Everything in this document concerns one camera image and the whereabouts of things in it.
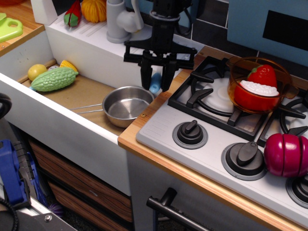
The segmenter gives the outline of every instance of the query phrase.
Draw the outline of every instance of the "yellow toy lemon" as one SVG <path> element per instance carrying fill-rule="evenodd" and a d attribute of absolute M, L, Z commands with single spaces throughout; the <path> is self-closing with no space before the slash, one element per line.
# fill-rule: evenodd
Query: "yellow toy lemon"
<path fill-rule="evenodd" d="M 37 76 L 47 71 L 43 64 L 35 64 L 28 70 L 28 78 L 33 81 Z"/>

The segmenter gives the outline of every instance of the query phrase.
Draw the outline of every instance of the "wooden countertop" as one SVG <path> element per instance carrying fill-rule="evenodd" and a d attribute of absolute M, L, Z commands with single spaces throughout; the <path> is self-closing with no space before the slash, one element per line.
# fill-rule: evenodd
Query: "wooden countertop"
<path fill-rule="evenodd" d="M 195 66 L 200 64 L 206 56 L 213 56 L 219 59 L 231 57 L 231 55 L 221 51 L 204 47 L 195 58 Z M 183 70 L 180 72 L 180 74 L 173 80 L 170 89 L 167 92 L 161 93 L 150 104 L 150 106 L 118 137 L 119 146 L 272 230 L 306 230 L 294 222 L 285 219 L 265 207 L 136 141 L 136 134 L 138 131 L 159 109 L 159 107 L 172 95 L 172 93 L 179 88 L 182 82 L 189 76 L 190 72 L 191 71 L 189 70 Z"/>
<path fill-rule="evenodd" d="M 7 18 L 19 20 L 24 26 L 22 35 L 0 43 L 0 57 L 45 30 L 44 25 L 34 20 L 31 0 L 13 6 L 0 6 L 0 13 L 6 13 Z"/>

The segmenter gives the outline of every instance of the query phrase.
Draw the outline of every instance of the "stove knob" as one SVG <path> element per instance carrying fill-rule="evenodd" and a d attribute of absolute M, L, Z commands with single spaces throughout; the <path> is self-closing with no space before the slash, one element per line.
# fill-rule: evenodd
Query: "stove knob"
<path fill-rule="evenodd" d="M 265 169 L 263 154 L 255 142 L 237 143 L 226 154 L 226 161 L 233 171 L 254 176 Z"/>
<path fill-rule="evenodd" d="M 203 139 L 203 132 L 196 120 L 187 122 L 179 127 L 177 132 L 178 139 L 189 145 L 198 144 Z"/>
<path fill-rule="evenodd" d="M 292 189 L 301 201 L 308 203 L 308 175 L 295 179 Z"/>

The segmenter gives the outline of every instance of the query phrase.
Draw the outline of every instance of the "toy strawberry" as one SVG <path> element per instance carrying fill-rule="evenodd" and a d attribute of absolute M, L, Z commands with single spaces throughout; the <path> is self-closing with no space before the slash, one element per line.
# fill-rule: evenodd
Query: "toy strawberry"
<path fill-rule="evenodd" d="M 261 65 L 252 69 L 251 73 L 248 75 L 247 80 L 277 88 L 275 70 L 268 64 Z"/>

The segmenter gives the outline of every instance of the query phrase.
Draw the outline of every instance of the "wooden drawer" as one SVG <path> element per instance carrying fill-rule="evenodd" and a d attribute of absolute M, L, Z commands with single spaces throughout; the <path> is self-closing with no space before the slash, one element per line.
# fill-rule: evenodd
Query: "wooden drawer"
<path fill-rule="evenodd" d="M 128 231 L 114 220 L 106 217 L 96 209 L 92 208 L 85 202 L 74 197 L 66 190 L 58 187 L 57 185 L 48 182 L 57 201 L 64 207 L 69 208 L 81 217 L 92 222 L 94 225 L 105 231 Z"/>
<path fill-rule="evenodd" d="M 32 139 L 29 143 L 42 169 L 120 218 L 133 221 L 130 198 L 45 145 Z"/>

